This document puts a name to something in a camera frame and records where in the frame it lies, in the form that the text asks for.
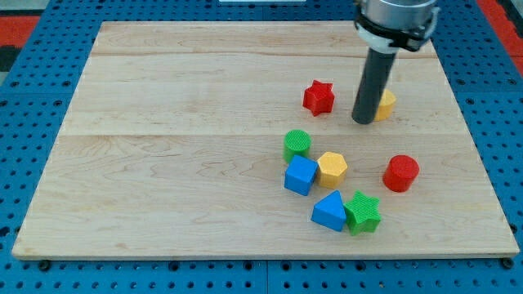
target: blue block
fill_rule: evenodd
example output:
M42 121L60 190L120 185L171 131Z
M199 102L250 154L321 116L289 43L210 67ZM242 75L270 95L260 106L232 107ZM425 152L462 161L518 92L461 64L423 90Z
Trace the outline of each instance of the blue block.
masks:
M340 191L332 192L315 204L311 220L341 232L345 225L346 215Z
M293 160L291 160L285 172L284 187L303 196L307 196L311 190L317 169L317 162L299 155L294 155Z

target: hexagonal prism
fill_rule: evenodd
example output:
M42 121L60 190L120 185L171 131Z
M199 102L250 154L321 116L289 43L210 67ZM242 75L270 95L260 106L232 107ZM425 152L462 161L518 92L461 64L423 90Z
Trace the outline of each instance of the hexagonal prism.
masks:
M345 180L346 164L343 155L334 152L325 152L318 158L318 185L330 189L338 187Z

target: red cylinder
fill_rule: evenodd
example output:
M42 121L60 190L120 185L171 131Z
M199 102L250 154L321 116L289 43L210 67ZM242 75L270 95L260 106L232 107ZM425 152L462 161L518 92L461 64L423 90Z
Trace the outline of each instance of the red cylinder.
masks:
M389 166L383 174L383 183L394 192L405 192L416 179L419 165L407 155L396 155L391 158Z

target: triangle block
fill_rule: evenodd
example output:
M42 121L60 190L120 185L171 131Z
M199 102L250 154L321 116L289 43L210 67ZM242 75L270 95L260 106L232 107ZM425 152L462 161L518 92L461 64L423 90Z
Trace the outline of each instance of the triangle block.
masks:
M330 229L342 231L346 215L340 191L332 192L315 204L311 220Z

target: green block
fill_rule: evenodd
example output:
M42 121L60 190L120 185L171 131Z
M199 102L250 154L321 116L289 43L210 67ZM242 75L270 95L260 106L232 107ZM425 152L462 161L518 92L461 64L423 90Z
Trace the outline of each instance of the green block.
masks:
M367 197L359 190L356 190L351 201L343 203L351 235L355 236L361 232L373 233L376 230L382 220L378 205L379 198Z
M292 130L285 135L284 140L284 159L290 163L294 155L300 155L304 158L309 157L309 148L312 139L302 130Z

